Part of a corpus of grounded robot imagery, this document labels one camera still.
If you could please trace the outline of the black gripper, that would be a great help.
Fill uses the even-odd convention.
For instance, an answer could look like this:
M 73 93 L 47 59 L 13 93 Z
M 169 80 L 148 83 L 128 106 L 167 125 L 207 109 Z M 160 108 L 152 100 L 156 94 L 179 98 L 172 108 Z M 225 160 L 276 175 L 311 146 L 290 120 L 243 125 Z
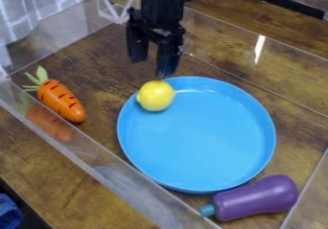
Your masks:
M 185 0 L 141 0 L 141 8 L 129 8 L 126 26 L 129 57 L 133 63 L 148 59 L 149 39 L 160 37 L 161 29 L 169 32 L 158 43 L 157 70 L 158 78 L 171 77 L 177 70 L 184 53 L 185 29 L 180 22 L 184 18 Z

